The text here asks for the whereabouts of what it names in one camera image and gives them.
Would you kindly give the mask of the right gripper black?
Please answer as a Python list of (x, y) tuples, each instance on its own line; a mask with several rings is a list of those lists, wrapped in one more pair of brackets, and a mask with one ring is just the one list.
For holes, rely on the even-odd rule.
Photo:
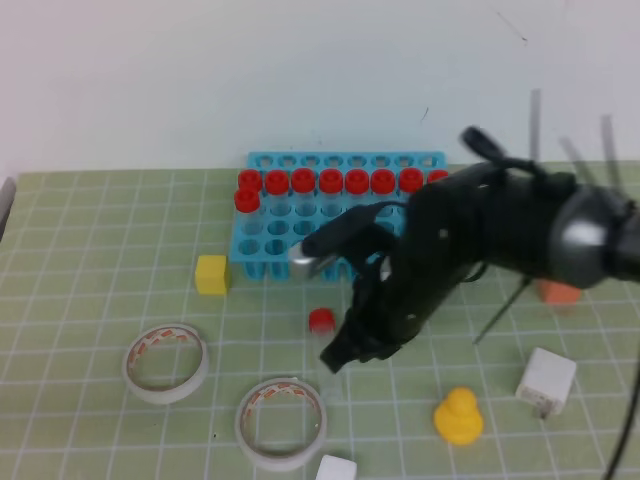
[(415, 193), (396, 246), (395, 235), (376, 223), (392, 203), (356, 205), (308, 235), (302, 253), (311, 258), (367, 260), (395, 246), (384, 283), (377, 274), (354, 281), (351, 306), (320, 360), (338, 373), (353, 361), (389, 358), (478, 263), (525, 277), (550, 273), (551, 227), (565, 201), (556, 178), (479, 164)]

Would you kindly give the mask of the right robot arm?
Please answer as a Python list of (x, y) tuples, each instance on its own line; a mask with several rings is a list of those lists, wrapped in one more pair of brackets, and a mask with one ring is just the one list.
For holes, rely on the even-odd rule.
[(381, 205), (370, 204), (299, 243), (304, 258), (342, 258), (356, 272), (344, 323), (321, 353), (332, 371), (394, 355), (484, 266), (578, 289), (639, 277), (638, 207), (570, 173), (475, 164), (423, 186), (400, 208), (399, 234), (377, 223)]

